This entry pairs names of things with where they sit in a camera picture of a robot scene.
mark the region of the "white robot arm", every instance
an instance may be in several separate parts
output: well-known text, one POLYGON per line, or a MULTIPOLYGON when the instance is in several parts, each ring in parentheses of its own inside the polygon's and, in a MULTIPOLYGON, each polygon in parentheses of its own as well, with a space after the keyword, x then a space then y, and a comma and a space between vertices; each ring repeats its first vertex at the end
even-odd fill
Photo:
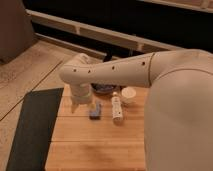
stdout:
POLYGON ((91 103, 88 83, 151 87, 145 105, 147 171, 213 170, 213 55, 150 53, 90 64, 77 55, 60 71, 74 105, 91 103))

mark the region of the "dark rubber mat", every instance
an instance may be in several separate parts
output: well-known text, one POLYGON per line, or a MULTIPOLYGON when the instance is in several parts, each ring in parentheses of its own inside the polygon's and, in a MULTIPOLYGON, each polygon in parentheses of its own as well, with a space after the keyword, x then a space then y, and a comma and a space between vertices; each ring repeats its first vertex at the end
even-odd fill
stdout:
POLYGON ((25 95, 7 171, 43 171, 63 89, 25 95))

